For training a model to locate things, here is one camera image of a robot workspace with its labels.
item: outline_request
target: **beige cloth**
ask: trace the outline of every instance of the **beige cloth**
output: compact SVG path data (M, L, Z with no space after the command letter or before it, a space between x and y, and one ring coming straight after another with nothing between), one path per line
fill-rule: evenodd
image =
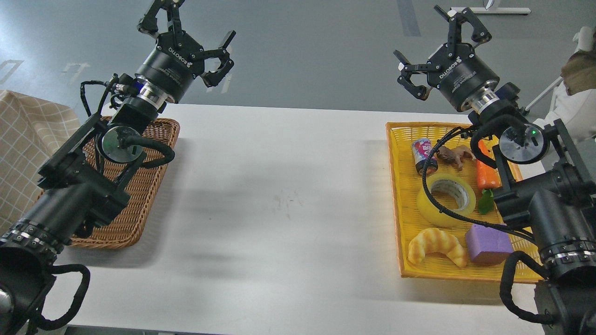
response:
M0 90L0 235L35 202L37 170L79 126L70 107Z

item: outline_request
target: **robotiq logo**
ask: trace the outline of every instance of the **robotiq logo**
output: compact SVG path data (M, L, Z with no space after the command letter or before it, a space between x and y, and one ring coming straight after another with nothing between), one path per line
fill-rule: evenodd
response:
M446 75L448 75L448 74L451 72L451 70L453 70L453 69L454 69L454 67L456 67L456 66L457 66L457 64L459 64L459 63L461 63L461 58L458 56L458 57L455 59L455 61L453 62L453 64L451 64L451 65L450 65L450 66L447 68L447 70L445 70L445 72L443 72L443 73L442 73L442 74L439 76L439 78L443 79L443 78L444 78Z
M172 49L172 47L170 46L167 49L169 52L172 53L172 55L176 56L176 58L178 58L181 62L184 63L184 65L186 65L187 67L191 67L193 64L189 61L187 61L186 59L184 59L184 57L180 56L179 53L177 53L174 49Z

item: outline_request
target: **brown wicker basket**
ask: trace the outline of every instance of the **brown wicker basket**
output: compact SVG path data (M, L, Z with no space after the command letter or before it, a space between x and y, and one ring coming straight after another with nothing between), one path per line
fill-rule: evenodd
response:
M180 124L172 119L157 119L152 122L143 136L158 140L173 148L178 139ZM87 161L95 166L94 141L85 145L88 153ZM154 160L162 155L153 149L145 149L147 158L145 161ZM105 162L104 175L113 180L125 167L123 164ZM166 165L154 169L140 168L126 187L126 192L131 195L128 206L115 218L110 225L93 230L89 238L72 238L72 246L84 248L120 249L135 244L143 233L145 222L157 189L162 183L163 175L166 173Z

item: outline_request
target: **wicker basket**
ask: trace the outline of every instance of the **wicker basket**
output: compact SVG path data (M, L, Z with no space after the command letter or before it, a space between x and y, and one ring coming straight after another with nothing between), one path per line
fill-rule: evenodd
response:
M426 137L433 143L441 139L448 131L457 126L467 127L455 123L413 122L387 123L387 139L389 142L389 160L391 166L391 180L393 187L393 204L395 210L395 231L398 245L399 269L402 277L423 277L438 279L500 281L503 263L499 265L478 265L469 263L465 268L458 268L448 258L439 254L428 256L419 265L407 260L409 242L423 229L434 227L419 213L416 197L422 187L422 179L414 166L411 145L416 139ZM470 146L469 139L456 137L447 142L452 148L461 144ZM487 147L496 144L496 140L486 142ZM439 162L437 172L455 173L455 170ZM476 186L476 164L470 160L464 161L464 169L457 172L476 193L476 198L482 195ZM474 211L469 217L491 223L502 223L502 218L496 212L480 215ZM455 228L441 228L455 235L466 249L465 234L471 224L462 222ZM522 250L539 262L536 246L528 241L510 235L513 249ZM540 277L526 265L518 263L515 276L516 283L535 283Z
M157 119L147 127L143 132L143 136L155 139L173 148L178 139L179 131L180 124L175 120ZM95 166L94 145L94 141L91 141L84 148L89 154L87 161L93 166ZM147 152L146 162L162 157L157 150L145 149L145 151ZM113 180L124 167L123 164L106 161L104 175ZM135 244L141 238L149 210L157 194L157 189L162 183L166 168L167 164L154 169L138 169L125 189L131 195L128 206L122 210L110 225L94 229L90 237L73 237L72 246L93 249L120 249Z

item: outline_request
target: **croissant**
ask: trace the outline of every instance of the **croissant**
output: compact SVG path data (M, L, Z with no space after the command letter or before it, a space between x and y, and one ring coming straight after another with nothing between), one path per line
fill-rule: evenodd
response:
M426 254L439 252L447 255L460 268L468 265L468 253L453 234L438 228L427 228L414 237L408 245L408 260L420 264Z

